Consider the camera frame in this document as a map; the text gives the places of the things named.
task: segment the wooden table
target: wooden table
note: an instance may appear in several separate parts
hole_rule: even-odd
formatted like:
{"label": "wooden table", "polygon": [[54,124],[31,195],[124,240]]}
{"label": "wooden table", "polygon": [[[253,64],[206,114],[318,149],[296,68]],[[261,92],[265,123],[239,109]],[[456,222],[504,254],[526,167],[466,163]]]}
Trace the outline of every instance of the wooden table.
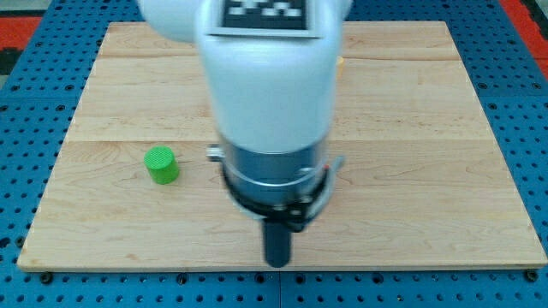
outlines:
{"label": "wooden table", "polygon": [[[282,270],[468,270],[547,263],[443,22],[345,25],[334,197]],[[25,271],[274,270],[228,200],[190,44],[113,23],[18,259]],[[174,150],[182,174],[142,162]]]}

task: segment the blue perforated surface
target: blue perforated surface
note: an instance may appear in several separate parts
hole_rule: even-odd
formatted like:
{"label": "blue perforated surface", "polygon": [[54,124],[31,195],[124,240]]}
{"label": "blue perforated surface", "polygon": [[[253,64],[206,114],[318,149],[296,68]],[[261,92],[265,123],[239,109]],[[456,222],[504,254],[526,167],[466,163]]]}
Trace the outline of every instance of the blue perforated surface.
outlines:
{"label": "blue perforated surface", "polygon": [[[548,243],[548,83],[496,1],[355,0],[355,21],[446,21],[533,224]],[[55,274],[16,266],[109,21],[133,0],[55,0],[0,92],[0,306],[548,306],[548,271]]]}

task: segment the green cylinder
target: green cylinder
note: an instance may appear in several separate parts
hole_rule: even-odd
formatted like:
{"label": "green cylinder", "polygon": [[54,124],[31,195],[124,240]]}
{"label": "green cylinder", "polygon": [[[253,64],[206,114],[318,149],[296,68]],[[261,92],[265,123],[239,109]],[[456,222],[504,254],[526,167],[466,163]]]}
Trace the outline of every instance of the green cylinder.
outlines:
{"label": "green cylinder", "polygon": [[155,146],[145,154],[145,165],[152,180],[169,184],[179,176],[179,167],[173,151],[167,146]]}

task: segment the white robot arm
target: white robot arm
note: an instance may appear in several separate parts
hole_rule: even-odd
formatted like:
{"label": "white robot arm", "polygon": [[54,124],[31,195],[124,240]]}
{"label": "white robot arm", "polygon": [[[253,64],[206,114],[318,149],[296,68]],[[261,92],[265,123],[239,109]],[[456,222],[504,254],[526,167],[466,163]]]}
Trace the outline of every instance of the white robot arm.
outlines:
{"label": "white robot arm", "polygon": [[326,167],[326,140],[352,0],[138,1],[160,34],[197,44],[220,139],[208,156],[262,221],[266,261],[284,266],[342,163]]}

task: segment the plywood surface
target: plywood surface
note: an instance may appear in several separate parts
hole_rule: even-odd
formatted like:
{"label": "plywood surface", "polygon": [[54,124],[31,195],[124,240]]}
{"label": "plywood surface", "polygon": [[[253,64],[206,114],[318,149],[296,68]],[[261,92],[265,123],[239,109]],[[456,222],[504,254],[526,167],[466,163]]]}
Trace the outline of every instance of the plywood surface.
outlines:
{"label": "plywood surface", "polygon": [[[443,22],[345,25],[330,155],[335,194],[283,270],[546,264]],[[113,23],[18,259],[27,271],[274,270],[259,223],[228,200],[195,48]],[[142,163],[170,146],[182,175]]]}

